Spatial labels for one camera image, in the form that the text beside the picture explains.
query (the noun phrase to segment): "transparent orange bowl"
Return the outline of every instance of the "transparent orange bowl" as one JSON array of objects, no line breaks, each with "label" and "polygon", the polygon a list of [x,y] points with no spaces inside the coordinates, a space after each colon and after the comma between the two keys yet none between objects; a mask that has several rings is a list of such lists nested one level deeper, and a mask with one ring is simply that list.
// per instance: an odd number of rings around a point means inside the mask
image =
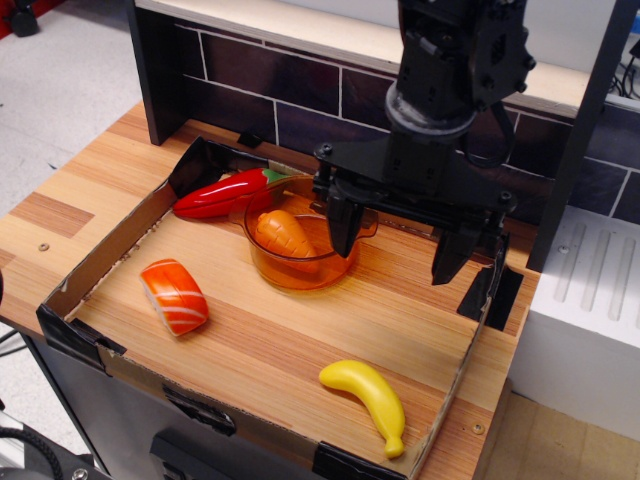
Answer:
[{"label": "transparent orange bowl", "polygon": [[[293,290],[316,290],[336,283],[344,277],[358,257],[361,238],[372,237],[378,228],[374,210],[365,210],[356,243],[347,258],[331,246],[329,226],[324,215],[325,204],[312,191],[313,179],[292,176],[267,185],[259,192],[239,198],[229,219],[244,229],[251,257],[260,274],[272,284]],[[259,217],[273,210],[290,213],[304,230],[316,255],[288,257],[268,250],[255,237]]]}]

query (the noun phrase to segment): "toy banana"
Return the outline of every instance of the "toy banana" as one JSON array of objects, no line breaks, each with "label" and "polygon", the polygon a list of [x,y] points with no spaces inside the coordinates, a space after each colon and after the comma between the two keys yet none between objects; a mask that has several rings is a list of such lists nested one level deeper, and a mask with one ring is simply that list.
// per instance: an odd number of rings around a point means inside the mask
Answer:
[{"label": "toy banana", "polygon": [[404,431],[404,409],[398,395],[382,375],[365,363],[341,360],[320,372],[320,383],[358,397],[387,441],[384,447],[387,458],[402,455],[404,444],[400,437]]}]

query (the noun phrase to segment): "wood grain surface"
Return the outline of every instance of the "wood grain surface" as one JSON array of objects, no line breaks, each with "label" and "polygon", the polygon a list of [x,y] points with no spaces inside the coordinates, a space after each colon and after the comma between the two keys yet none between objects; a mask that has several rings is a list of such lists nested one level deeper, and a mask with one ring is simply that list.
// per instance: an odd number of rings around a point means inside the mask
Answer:
[{"label": "wood grain surface", "polygon": [[[190,121],[153,146],[138,105],[1,219],[2,320],[42,339],[38,305],[163,182],[198,135],[235,139]],[[271,145],[255,152],[309,161]],[[509,229],[508,263],[525,274],[523,286],[505,332],[481,334],[420,478],[471,478],[482,450],[484,436],[473,426],[491,423],[538,278],[524,267],[535,231],[520,224]],[[450,285],[432,288],[433,249],[423,238],[383,226],[338,285],[291,293],[257,274],[239,227],[169,214],[75,315],[124,345],[131,360],[186,388],[380,463],[383,441],[364,407],[320,387],[317,373],[345,357],[372,363],[405,404],[407,445],[428,433],[475,332],[476,323],[455,309],[482,267],[470,262]],[[155,316],[137,279],[165,257],[185,264],[212,311],[204,328],[180,338]]]}]

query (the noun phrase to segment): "black frame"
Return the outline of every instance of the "black frame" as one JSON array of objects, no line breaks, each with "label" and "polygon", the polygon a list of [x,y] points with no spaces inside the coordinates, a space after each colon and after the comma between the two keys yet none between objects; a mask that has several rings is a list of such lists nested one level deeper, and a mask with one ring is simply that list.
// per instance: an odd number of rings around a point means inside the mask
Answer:
[{"label": "black frame", "polygon": [[542,272],[544,268],[639,8],[639,0],[617,0],[613,7],[587,89],[560,161],[551,197],[542,214],[538,235],[527,263],[531,270]]},{"label": "black frame", "polygon": [[[188,120],[173,17],[147,11],[127,0],[151,142],[162,144]],[[640,0],[617,0],[578,110],[554,188],[540,222],[527,267],[542,272],[573,186],[582,168],[611,78],[628,38]]]}]

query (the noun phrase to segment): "red chili pepper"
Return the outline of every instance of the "red chili pepper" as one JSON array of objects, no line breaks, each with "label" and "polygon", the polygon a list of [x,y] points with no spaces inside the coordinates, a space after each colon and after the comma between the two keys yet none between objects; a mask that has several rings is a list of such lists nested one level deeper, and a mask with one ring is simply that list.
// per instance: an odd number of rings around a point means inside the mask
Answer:
[{"label": "red chili pepper", "polygon": [[268,168],[254,168],[191,192],[178,200],[173,213],[178,217],[211,218],[228,215],[236,198],[257,192],[286,177]]}]

